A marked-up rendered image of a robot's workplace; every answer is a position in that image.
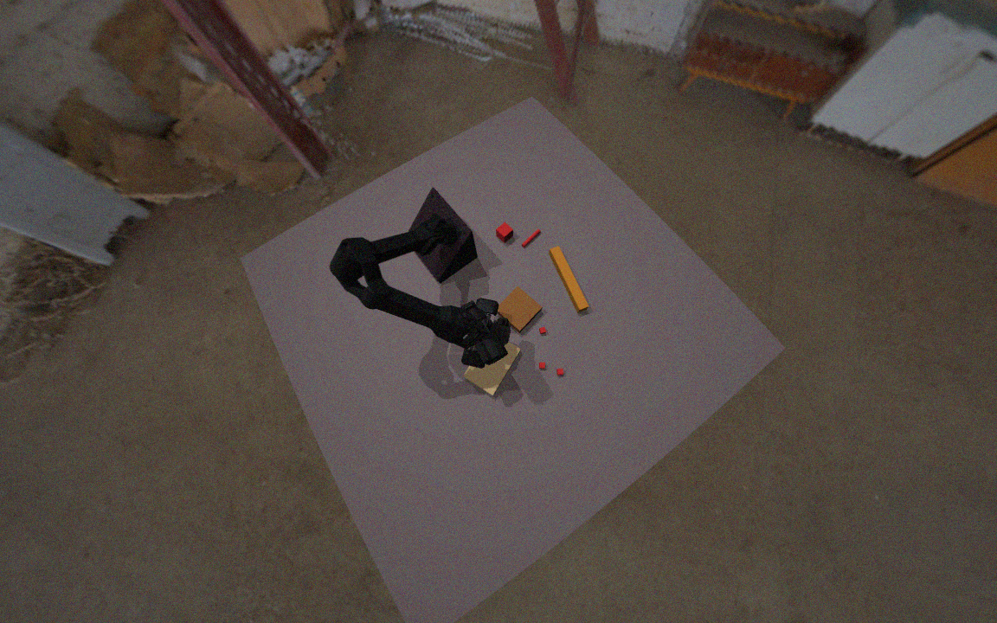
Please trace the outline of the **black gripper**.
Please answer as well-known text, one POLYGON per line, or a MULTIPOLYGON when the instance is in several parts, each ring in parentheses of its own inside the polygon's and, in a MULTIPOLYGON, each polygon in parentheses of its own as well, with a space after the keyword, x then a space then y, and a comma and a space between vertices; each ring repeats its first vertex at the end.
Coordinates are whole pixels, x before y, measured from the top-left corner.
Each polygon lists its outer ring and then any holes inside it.
MULTIPOLYGON (((499 308, 498 301, 490 300, 490 299, 476 299, 476 307, 478 307, 479 309, 482 309, 482 311, 486 312, 486 315, 488 317, 488 330, 490 330, 491 322, 492 322, 491 321, 491 314, 493 314, 494 316, 496 316, 496 312, 498 312, 498 308, 499 308)), ((463 356, 462 356, 462 359, 460 359, 460 362, 463 363, 463 364, 468 364, 468 366, 472 366, 472 367, 476 367, 476 368, 479 368, 479 369, 483 369, 486 366, 486 364, 482 362, 481 356, 479 355, 479 353, 476 350, 475 346, 474 347, 473 346, 470 347, 470 350, 464 350, 463 356)))

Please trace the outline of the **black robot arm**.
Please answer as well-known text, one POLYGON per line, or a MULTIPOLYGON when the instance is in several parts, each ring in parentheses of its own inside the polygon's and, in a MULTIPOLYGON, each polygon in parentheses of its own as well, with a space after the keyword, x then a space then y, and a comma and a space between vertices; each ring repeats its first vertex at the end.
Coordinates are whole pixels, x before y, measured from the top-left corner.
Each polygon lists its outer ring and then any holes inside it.
POLYGON ((486 312, 476 307, 473 300, 460 308, 435 306, 388 286, 380 271, 380 263, 414 251, 421 256, 430 254, 438 243, 451 247, 459 236, 460 230, 451 218, 446 221, 433 213, 418 228, 400 235, 375 241, 344 238, 331 259, 330 273, 347 292, 357 296, 363 306, 423 324, 440 339, 458 344, 464 350, 474 345, 483 363, 494 364, 509 354, 504 348, 511 334, 509 319, 498 317, 488 330, 486 312), (357 281, 363 276, 367 287, 357 281))

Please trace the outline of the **red flat bar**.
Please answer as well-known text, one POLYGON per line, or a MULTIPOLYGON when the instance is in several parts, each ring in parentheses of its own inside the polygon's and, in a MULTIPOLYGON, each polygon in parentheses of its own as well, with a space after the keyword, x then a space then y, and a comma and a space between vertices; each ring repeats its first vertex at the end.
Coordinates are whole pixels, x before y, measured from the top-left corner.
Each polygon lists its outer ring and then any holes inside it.
POLYGON ((541 234, 541 230, 538 229, 537 232, 535 232, 534 234, 531 234, 531 236, 529 238, 527 238, 526 241, 524 241, 524 243, 522 244, 522 246, 525 247, 525 246, 529 245, 529 243, 531 243, 531 240, 533 240, 533 238, 537 237, 537 235, 539 235, 539 234, 541 234))

